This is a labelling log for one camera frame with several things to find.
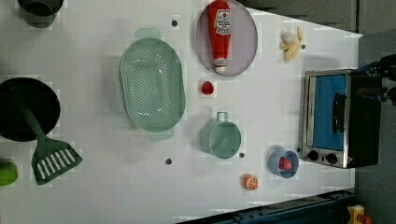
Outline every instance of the gray floor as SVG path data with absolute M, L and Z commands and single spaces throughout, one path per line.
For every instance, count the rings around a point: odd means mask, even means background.
M 303 21 L 365 35 L 360 65 L 396 53 L 394 0 L 238 0 L 253 7 Z M 360 204 L 375 223 L 396 223 L 396 106 L 382 106 L 379 164 L 357 169 Z
M 396 28 L 396 13 L 394 13 L 396 2 L 393 0 L 237 1 L 245 7 L 253 7 L 363 35 Z

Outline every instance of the green fruit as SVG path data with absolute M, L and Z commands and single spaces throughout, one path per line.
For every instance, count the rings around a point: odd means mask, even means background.
M 0 165 L 0 186 L 12 184 L 18 179 L 17 166 L 12 162 Z

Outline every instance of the black pot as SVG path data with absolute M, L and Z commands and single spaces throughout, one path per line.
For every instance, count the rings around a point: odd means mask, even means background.
M 18 0 L 27 23 L 36 28 L 49 27 L 55 20 L 64 0 Z
M 36 140 L 27 124 L 15 92 L 23 97 L 35 115 L 41 129 L 49 133 L 58 123 L 61 104 L 55 92 L 43 82 L 27 77 L 12 78 L 0 84 L 0 135 L 18 142 Z

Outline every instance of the toaster oven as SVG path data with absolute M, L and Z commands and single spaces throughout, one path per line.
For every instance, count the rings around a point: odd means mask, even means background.
M 352 72 L 306 72 L 304 160 L 338 168 L 378 163 L 381 102 L 367 92 L 381 90 L 382 80 Z

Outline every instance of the ketchup label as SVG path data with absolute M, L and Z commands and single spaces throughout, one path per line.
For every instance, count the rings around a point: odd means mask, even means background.
M 215 66 L 216 67 L 225 66 L 226 63 L 227 63 L 227 59 L 225 59 L 225 58 L 217 58 L 217 59 L 215 59 Z
M 215 28 L 219 35 L 229 35 L 231 33 L 230 9 L 218 9 Z

